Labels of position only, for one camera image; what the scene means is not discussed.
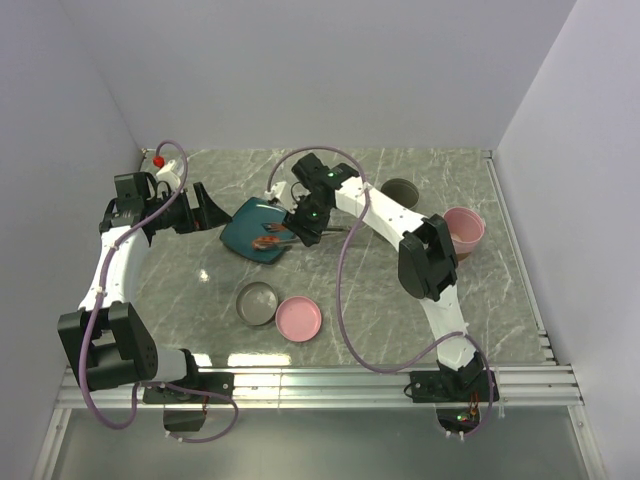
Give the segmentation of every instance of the dark gray bowl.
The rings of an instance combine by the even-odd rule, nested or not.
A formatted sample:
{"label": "dark gray bowl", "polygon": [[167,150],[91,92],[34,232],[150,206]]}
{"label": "dark gray bowl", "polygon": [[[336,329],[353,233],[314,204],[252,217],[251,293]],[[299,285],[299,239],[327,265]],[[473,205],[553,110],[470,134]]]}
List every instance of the dark gray bowl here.
{"label": "dark gray bowl", "polygon": [[418,204],[418,199],[420,198],[418,187],[404,178],[387,180],[380,187],[380,191],[409,210]]}
{"label": "dark gray bowl", "polygon": [[269,323],[278,310],[278,295],[271,285],[253,282],[245,285],[236,298],[236,311],[247,324]]}

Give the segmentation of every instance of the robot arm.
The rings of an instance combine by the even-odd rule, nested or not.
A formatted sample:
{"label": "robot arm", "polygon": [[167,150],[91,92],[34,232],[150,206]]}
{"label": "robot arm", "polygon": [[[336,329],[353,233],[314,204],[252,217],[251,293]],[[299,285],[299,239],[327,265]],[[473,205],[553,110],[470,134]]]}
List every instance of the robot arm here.
{"label": "robot arm", "polygon": [[[292,171],[310,193],[297,201],[295,211],[285,216],[283,224],[306,246],[320,241],[332,208],[359,216],[365,207],[366,188],[370,208],[363,220],[398,252],[398,279],[420,302],[434,336],[466,333],[457,295],[458,262],[442,217],[426,218],[407,210],[371,185],[363,185],[349,165],[329,169],[314,154],[301,158]],[[270,200],[287,206],[292,205],[286,197],[288,192],[285,182],[279,182],[266,194]],[[441,371],[449,378],[448,383],[458,389],[465,389],[483,369],[475,348],[464,338],[452,338],[439,345],[437,353]]]}
{"label": "robot arm", "polygon": [[[176,168],[179,164],[170,162],[156,177],[137,172],[114,179],[117,196],[109,203],[100,223],[102,250],[91,287],[78,311],[62,315],[58,321],[58,334],[76,379],[80,347],[95,305],[100,272],[107,253],[117,238],[168,200],[171,189],[179,184],[179,173],[173,172]],[[159,195],[156,178],[166,182],[169,192]],[[173,228],[177,233],[185,234],[231,221],[231,217],[209,198],[201,183],[194,184],[193,188],[198,207],[190,208],[186,192],[181,192],[162,215],[131,234],[115,252],[104,289],[106,296],[91,333],[87,359],[90,390],[140,381],[183,380],[188,386],[198,386],[197,367],[191,353],[157,347],[132,305],[140,268],[156,231]],[[112,341],[102,338],[107,332],[113,334]]]}

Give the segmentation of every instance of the teal square plate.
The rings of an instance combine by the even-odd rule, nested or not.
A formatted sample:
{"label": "teal square plate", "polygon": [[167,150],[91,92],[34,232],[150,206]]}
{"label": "teal square plate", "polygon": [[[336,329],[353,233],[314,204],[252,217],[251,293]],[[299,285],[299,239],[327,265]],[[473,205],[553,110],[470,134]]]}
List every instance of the teal square plate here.
{"label": "teal square plate", "polygon": [[256,263],[273,264],[286,249],[254,250],[251,243],[265,235],[289,240],[295,235],[289,230],[269,233],[263,223],[282,223],[286,211],[280,207],[269,205],[266,200],[251,197],[242,205],[220,234],[220,241],[232,252]]}

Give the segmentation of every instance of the marble countertop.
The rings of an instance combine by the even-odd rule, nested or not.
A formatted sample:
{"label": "marble countertop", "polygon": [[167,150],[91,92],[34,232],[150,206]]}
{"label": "marble countertop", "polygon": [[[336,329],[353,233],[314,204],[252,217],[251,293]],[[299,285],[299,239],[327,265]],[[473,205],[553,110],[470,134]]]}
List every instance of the marble countertop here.
{"label": "marble countertop", "polygon": [[[190,151],[189,184],[203,182],[214,201],[233,215],[247,198],[263,196],[269,171],[285,152]],[[538,329],[482,152],[349,152],[362,162],[376,187],[394,177],[411,180],[420,190],[415,210],[426,216],[466,206],[485,219],[485,237],[458,268],[458,294],[469,333],[492,362],[543,362]],[[327,165],[341,161],[331,153],[317,155]],[[174,155],[169,152],[165,157]],[[294,181],[290,172],[294,161],[276,175],[276,181],[283,176]],[[149,159],[143,168],[153,168]],[[348,224],[353,219],[338,212],[333,221]],[[355,363],[336,321],[335,275],[343,236],[311,248],[296,246],[267,266],[230,252],[218,239],[221,231],[179,236],[171,230],[154,237],[135,306],[160,345],[188,348],[203,355],[199,362],[210,361],[213,366]],[[349,336],[360,354],[376,364],[402,363],[434,340],[422,308],[397,280],[396,262],[391,245],[364,227],[352,243],[344,269],[342,296]],[[258,280],[270,283],[281,300],[294,295],[312,298],[323,315],[318,335],[298,344],[284,339],[273,322],[263,327],[244,324],[235,310],[236,296],[247,283]],[[435,362],[435,354],[423,362]]]}

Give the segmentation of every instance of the purple cable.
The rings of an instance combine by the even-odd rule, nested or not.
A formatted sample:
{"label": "purple cable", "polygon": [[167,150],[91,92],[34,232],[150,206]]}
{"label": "purple cable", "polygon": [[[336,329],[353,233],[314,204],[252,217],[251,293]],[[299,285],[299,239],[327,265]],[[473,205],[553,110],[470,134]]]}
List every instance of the purple cable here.
{"label": "purple cable", "polygon": [[[360,162],[358,162],[351,155],[349,155],[348,153],[346,153],[346,152],[344,152],[344,151],[342,151],[342,150],[340,150],[338,148],[335,148],[335,147],[313,146],[313,147],[298,148],[296,150],[293,150],[293,151],[287,153],[280,160],[278,160],[276,162],[275,166],[273,167],[273,169],[271,170],[271,173],[269,174],[269,178],[267,180],[267,190],[271,190],[271,183],[273,182],[273,177],[275,176],[276,171],[277,171],[277,169],[278,169],[278,167],[280,165],[282,165],[287,159],[291,158],[293,155],[296,155],[296,154],[302,153],[302,152],[307,152],[307,151],[310,151],[310,150],[326,150],[326,151],[334,152],[334,153],[337,153],[338,155],[343,156],[344,158],[349,160],[356,167],[356,170],[358,170],[360,178],[362,179],[363,186],[366,183],[367,179],[366,179],[366,176],[365,176],[365,173],[364,173],[364,169],[362,168],[362,165],[360,165]],[[351,245],[351,241],[353,240],[353,237],[355,237],[355,234],[358,231],[358,229],[364,224],[364,217],[366,216],[367,212],[369,211],[369,207],[371,206],[371,197],[369,196],[369,190],[367,188],[364,188],[364,194],[365,194],[364,209],[362,210],[362,213],[360,213],[360,215],[356,218],[355,223],[353,224],[353,226],[349,230],[349,234],[347,235],[347,238],[345,239],[344,243],[342,244],[342,249],[340,251],[340,258],[338,259],[338,271],[337,271],[337,274],[336,274],[336,313],[337,313],[337,317],[338,317],[338,327],[340,328],[340,334],[342,335],[342,339],[343,339],[347,349],[349,350],[349,353],[351,353],[353,358],[355,358],[356,361],[360,365],[362,365],[364,368],[366,368],[368,370],[371,370],[372,372],[375,372],[375,373],[391,374],[391,373],[398,373],[399,371],[404,370],[405,368],[409,368],[412,365],[415,365],[418,361],[420,361],[420,359],[422,359],[425,355],[427,355],[429,352],[431,352],[434,348],[436,348],[438,345],[440,345],[441,343],[445,342],[446,340],[449,340],[450,338],[453,338],[453,337],[464,337],[464,338],[466,338],[469,341],[469,343],[471,343],[475,347],[475,349],[480,353],[480,356],[482,357],[482,362],[484,363],[485,369],[487,371],[487,378],[488,378],[488,382],[489,382],[489,402],[487,404],[487,413],[486,413],[485,417],[480,420],[480,423],[478,424],[478,426],[476,428],[474,428],[471,432],[466,434],[466,436],[474,435],[481,428],[484,428],[484,425],[486,425],[487,420],[491,416],[491,409],[493,408],[493,379],[491,377],[491,370],[490,370],[490,367],[489,367],[489,360],[487,359],[487,356],[484,354],[484,352],[480,348],[480,345],[473,338],[471,338],[468,334],[466,334],[464,332],[451,332],[451,333],[448,333],[448,334],[440,337],[439,339],[437,339],[435,342],[433,342],[431,345],[429,345],[427,348],[425,348],[422,352],[420,352],[418,355],[413,357],[408,362],[403,363],[400,366],[393,367],[393,368],[388,368],[388,369],[376,367],[375,365],[371,365],[371,364],[367,363],[358,354],[358,352],[356,351],[355,347],[351,343],[351,340],[349,340],[349,336],[347,334],[347,329],[345,328],[345,325],[344,325],[344,318],[342,316],[342,297],[341,297],[341,293],[340,293],[341,286],[342,286],[342,270],[343,270],[344,263],[345,263],[345,260],[346,260],[346,257],[347,257],[347,250],[349,249],[349,246]]]}
{"label": "purple cable", "polygon": [[[178,150],[178,152],[180,152],[180,156],[182,157],[184,171],[182,172],[182,177],[180,178],[180,184],[178,185],[178,188],[176,189],[176,191],[173,192],[171,197],[169,197],[169,199],[164,203],[164,205],[162,205],[153,214],[149,215],[144,220],[138,222],[133,227],[131,227],[129,230],[127,230],[125,233],[123,233],[120,237],[118,237],[118,239],[114,242],[114,245],[107,252],[107,255],[105,256],[104,262],[102,263],[102,267],[100,269],[100,279],[98,281],[98,287],[100,288],[100,291],[96,294],[96,303],[95,303],[95,305],[93,307],[93,310],[91,311],[91,315],[89,316],[89,322],[87,323],[87,328],[85,330],[84,337],[82,339],[82,347],[80,348],[80,360],[79,360],[79,365],[78,365],[78,380],[79,380],[79,383],[80,383],[80,391],[82,392],[82,397],[84,398],[84,401],[87,404],[87,407],[95,415],[95,417],[101,423],[103,423],[105,426],[107,426],[109,428],[112,428],[114,430],[122,430],[122,429],[127,428],[129,425],[131,425],[131,423],[135,419],[136,413],[137,413],[137,410],[138,410],[137,392],[138,392],[138,387],[140,385],[138,383],[133,385],[132,395],[131,395],[131,414],[129,415],[129,418],[127,420],[125,420],[123,423],[113,422],[112,420],[109,420],[108,418],[106,418],[102,414],[102,412],[100,412],[100,410],[98,409],[98,407],[94,403],[93,399],[91,398],[91,392],[89,390],[89,384],[87,382],[87,357],[89,355],[89,345],[91,344],[91,332],[93,332],[93,328],[94,328],[94,326],[96,324],[96,319],[98,317],[98,311],[100,310],[100,308],[102,308],[102,302],[104,301],[104,293],[103,292],[104,292],[104,289],[106,288],[106,284],[107,284],[107,274],[109,272],[109,265],[111,264],[111,260],[113,259],[113,256],[115,255],[116,251],[118,250],[118,247],[120,245],[122,245],[122,243],[127,238],[129,238],[135,231],[141,229],[142,227],[147,225],[149,222],[152,222],[153,220],[158,218],[160,215],[162,215],[162,213],[167,208],[169,208],[169,206],[171,206],[171,204],[176,200],[176,198],[178,198],[178,195],[180,195],[180,193],[184,189],[184,185],[185,185],[185,183],[187,181],[187,173],[188,173],[188,169],[189,169],[187,154],[185,153],[184,149],[177,142],[174,142],[173,140],[165,140],[165,141],[161,142],[160,145],[158,145],[158,147],[156,148],[156,155],[160,155],[160,150],[165,145],[173,145]],[[231,403],[231,405],[233,406],[233,408],[235,410],[235,416],[233,418],[233,421],[222,432],[220,432],[219,434],[217,434],[217,435],[215,435],[213,437],[210,437],[208,439],[202,439],[202,440],[198,440],[198,441],[192,440],[192,441],[189,441],[189,443],[203,443],[205,441],[210,441],[210,440],[215,440],[216,438],[220,438],[221,436],[227,434],[231,430],[233,425],[236,423],[236,420],[238,419],[238,405],[236,405],[236,403],[231,398],[225,397],[224,395],[220,395],[220,394],[217,394],[217,393],[212,393],[212,392],[204,392],[204,391],[199,391],[199,390],[187,390],[187,389],[184,389],[182,387],[178,387],[176,385],[172,385],[172,384],[169,384],[169,383],[167,383],[165,385],[167,387],[169,387],[169,388],[174,389],[174,390],[182,391],[182,392],[185,392],[185,393],[191,393],[193,395],[201,395],[201,396],[215,397],[215,398],[223,399],[223,400]]]}

